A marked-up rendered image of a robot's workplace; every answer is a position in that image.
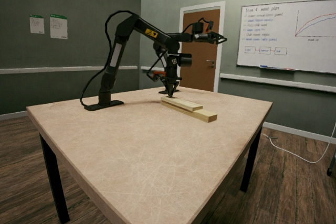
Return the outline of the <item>wooden rail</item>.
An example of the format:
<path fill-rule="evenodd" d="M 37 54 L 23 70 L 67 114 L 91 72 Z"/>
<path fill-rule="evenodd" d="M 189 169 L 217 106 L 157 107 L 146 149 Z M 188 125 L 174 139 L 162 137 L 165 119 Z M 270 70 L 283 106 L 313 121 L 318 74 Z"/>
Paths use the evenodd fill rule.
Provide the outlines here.
<path fill-rule="evenodd" d="M 210 112 L 210 111 L 206 111 L 206 110 L 203 110 L 203 109 L 196 110 L 196 111 L 190 111 L 188 109 L 185 109 L 185 108 L 182 108 L 180 106 L 165 102 L 163 100 L 161 100 L 161 104 L 168 107 L 168 108 L 171 108 L 173 110 L 179 111 L 179 112 L 184 113 L 184 114 L 187 114 L 189 116 L 192 116 L 196 119 L 199 119 L 199 120 L 207 122 L 207 123 L 217 120 L 217 114 L 213 113 L 213 112 Z"/>

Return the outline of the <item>light wooden slat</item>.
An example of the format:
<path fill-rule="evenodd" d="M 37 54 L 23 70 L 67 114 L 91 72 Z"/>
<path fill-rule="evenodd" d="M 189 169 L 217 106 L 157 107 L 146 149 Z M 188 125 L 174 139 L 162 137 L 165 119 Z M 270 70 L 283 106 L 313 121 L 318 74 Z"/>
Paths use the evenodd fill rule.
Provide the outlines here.
<path fill-rule="evenodd" d="M 176 97 L 173 97 L 173 96 L 171 98 L 170 98 L 170 96 L 161 97 L 161 100 L 163 100 L 165 102 L 168 102 L 168 103 L 171 103 L 171 104 L 174 104 L 174 105 L 177 105 L 177 106 L 180 106 L 182 108 L 188 109 L 190 111 L 196 111 L 196 110 L 203 109 L 203 105 L 196 104 L 196 103 L 186 101 L 186 100 L 183 100 L 183 99 L 180 99 L 180 98 L 176 98 Z"/>

